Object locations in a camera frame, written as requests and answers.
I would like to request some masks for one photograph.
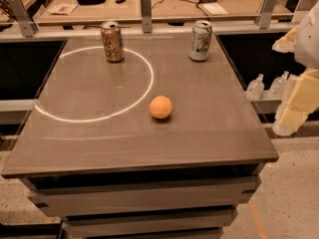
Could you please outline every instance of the paper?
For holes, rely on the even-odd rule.
[[[51,8],[48,10],[50,14],[56,14],[56,15],[70,15],[74,9],[77,8],[77,4],[67,4],[67,3],[61,3],[57,6]]]
[[[202,4],[211,14],[228,14],[218,3]]]

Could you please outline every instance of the white curved line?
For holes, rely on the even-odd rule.
[[[71,55],[73,53],[76,53],[76,52],[82,52],[82,51],[93,50],[93,49],[101,49],[101,48],[103,48],[103,46],[94,46],[94,47],[89,47],[89,48],[83,48],[83,49],[79,49],[79,50],[76,50],[76,51],[72,51],[72,52],[66,53],[66,54],[62,55],[61,58],[64,58],[64,57],[66,57],[68,55]],[[146,90],[146,92],[135,103],[133,103],[129,107],[124,108],[124,109],[122,109],[122,110],[120,110],[120,111],[118,111],[116,113],[113,113],[113,114],[111,114],[109,116],[104,116],[104,117],[100,117],[100,118],[96,118],[96,119],[63,119],[63,118],[59,118],[59,117],[56,117],[56,116],[53,116],[53,115],[47,113],[45,110],[41,109],[38,105],[35,105],[36,110],[39,113],[41,113],[42,115],[50,117],[53,120],[59,120],[59,121],[71,122],[71,123],[87,123],[87,122],[95,122],[95,121],[107,120],[109,118],[121,115],[124,112],[128,111],[129,109],[131,109],[131,108],[135,107],[136,105],[138,105],[148,95],[148,93],[150,92],[150,90],[151,90],[151,88],[153,86],[153,82],[154,82],[153,68],[152,68],[151,64],[149,63],[149,61],[145,57],[143,57],[141,54],[139,54],[137,52],[134,52],[132,50],[129,50],[129,49],[124,49],[124,50],[127,51],[127,52],[130,52],[132,54],[135,54],[138,57],[140,57],[149,66],[149,70],[150,70],[150,73],[151,73],[151,81],[150,81],[150,84],[148,86],[148,89]]]

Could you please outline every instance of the orange ball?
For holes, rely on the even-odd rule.
[[[156,119],[167,118],[172,110],[171,101],[165,96],[157,96],[150,103],[150,112]]]

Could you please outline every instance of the orange line on floor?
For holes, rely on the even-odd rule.
[[[257,230],[258,230],[260,239],[268,239],[268,237],[266,235],[266,232],[265,232],[265,230],[263,228],[263,225],[262,225],[262,222],[261,222],[261,218],[260,218],[259,212],[257,210],[257,206],[255,204],[254,199],[250,198],[248,204],[250,206],[252,215],[254,217],[254,220],[255,220],[255,223],[256,223],[256,226],[257,226]]]

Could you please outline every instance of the brown can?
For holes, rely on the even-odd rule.
[[[101,34],[107,60],[119,62],[124,58],[121,28],[118,22],[108,21],[101,25]]]

